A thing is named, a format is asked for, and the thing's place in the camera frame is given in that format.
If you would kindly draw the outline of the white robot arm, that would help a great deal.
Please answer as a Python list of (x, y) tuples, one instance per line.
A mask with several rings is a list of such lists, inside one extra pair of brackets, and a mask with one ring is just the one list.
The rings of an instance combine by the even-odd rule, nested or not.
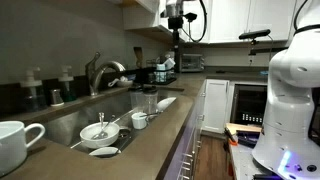
[(289, 47), (269, 62), (267, 102), (252, 156), (283, 180), (320, 180), (320, 147), (308, 137), (320, 86), (320, 0), (307, 0)]

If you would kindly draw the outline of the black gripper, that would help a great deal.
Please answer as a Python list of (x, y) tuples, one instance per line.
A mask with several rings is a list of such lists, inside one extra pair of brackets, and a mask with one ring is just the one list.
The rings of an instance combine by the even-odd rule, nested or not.
[(183, 18), (182, 17), (169, 17), (168, 18), (168, 28), (177, 30), (181, 28), (183, 25)]

